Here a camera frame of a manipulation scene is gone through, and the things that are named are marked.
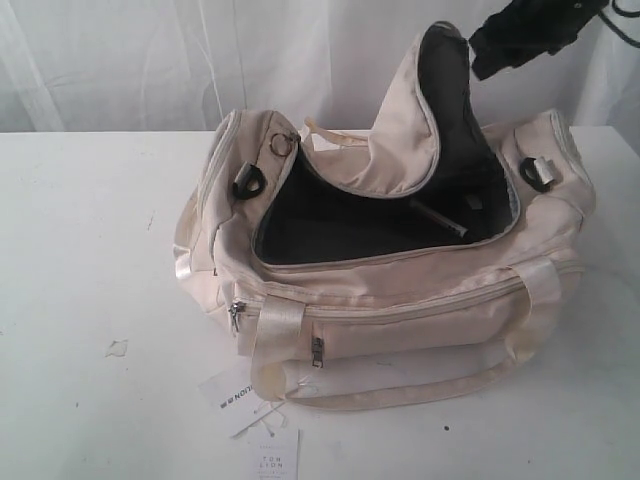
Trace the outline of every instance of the white curtain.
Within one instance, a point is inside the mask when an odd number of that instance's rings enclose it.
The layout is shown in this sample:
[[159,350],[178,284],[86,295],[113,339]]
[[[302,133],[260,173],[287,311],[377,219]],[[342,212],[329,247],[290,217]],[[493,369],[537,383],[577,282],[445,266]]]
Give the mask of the white curtain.
[[[468,37],[507,3],[0,0],[0,131],[214,129],[234,108],[367,128],[416,34],[444,19]],[[557,55],[473,80],[472,101],[481,123],[555,106],[640,151],[639,59],[595,18]]]

